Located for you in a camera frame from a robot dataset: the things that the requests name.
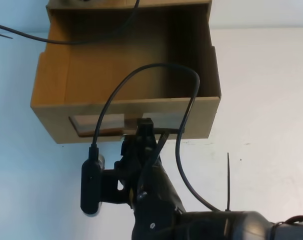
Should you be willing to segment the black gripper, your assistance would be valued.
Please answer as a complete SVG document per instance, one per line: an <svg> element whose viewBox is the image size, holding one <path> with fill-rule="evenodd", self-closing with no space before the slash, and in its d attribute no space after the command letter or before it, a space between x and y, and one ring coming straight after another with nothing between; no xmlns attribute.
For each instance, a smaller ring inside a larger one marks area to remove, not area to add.
<svg viewBox="0 0 303 240"><path fill-rule="evenodd" d="M186 211L160 158L168 132L155 140L151 118L139 118L135 136L126 137L116 170L129 174L121 183L128 192L135 223L133 240L184 240L186 227L181 223Z"/></svg>

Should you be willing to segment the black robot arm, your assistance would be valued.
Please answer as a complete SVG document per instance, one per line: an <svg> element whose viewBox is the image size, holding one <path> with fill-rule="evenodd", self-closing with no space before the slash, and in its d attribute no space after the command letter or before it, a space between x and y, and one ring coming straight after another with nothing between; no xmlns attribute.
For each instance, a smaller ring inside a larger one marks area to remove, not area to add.
<svg viewBox="0 0 303 240"><path fill-rule="evenodd" d="M168 136L156 139L152 120L139 119L114 166L128 174L120 182L134 213L132 239L303 240L303 215L272 223L255 211L186 211L160 159Z"/></svg>

